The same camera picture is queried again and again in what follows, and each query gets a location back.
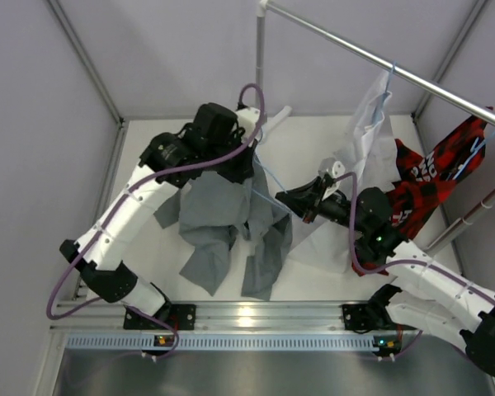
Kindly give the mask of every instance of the gray garment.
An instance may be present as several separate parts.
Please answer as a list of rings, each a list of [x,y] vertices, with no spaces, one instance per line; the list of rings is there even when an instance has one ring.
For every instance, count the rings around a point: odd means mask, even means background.
[[[254,177],[243,184],[204,172],[191,183],[183,200],[178,193],[154,214],[163,228],[180,222],[180,235],[195,247],[180,275],[210,295],[229,272],[229,251],[238,233],[256,244],[255,255],[247,258],[243,297],[270,299],[290,251],[290,215],[252,193],[255,189],[270,196],[264,170],[256,163],[253,166]]]

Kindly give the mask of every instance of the white wall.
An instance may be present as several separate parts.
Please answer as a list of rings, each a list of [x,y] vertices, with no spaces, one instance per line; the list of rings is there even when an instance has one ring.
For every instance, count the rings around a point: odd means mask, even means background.
[[[116,126],[41,0],[0,0],[0,396],[30,394],[65,268]]]
[[[258,0],[62,0],[125,116],[192,116],[232,105],[255,78]],[[473,0],[278,0],[424,77],[435,71]],[[269,111],[352,113],[378,69],[269,13],[265,93]],[[394,112],[421,91],[400,79]]]
[[[443,85],[481,105],[495,107],[495,0],[493,0]],[[446,136],[467,115],[439,99],[433,99],[422,117],[427,147]],[[486,133],[493,131],[492,126]],[[465,180],[446,204],[451,219],[464,215],[495,187],[495,139],[488,144],[486,159]],[[495,207],[458,239],[466,273],[495,289]]]

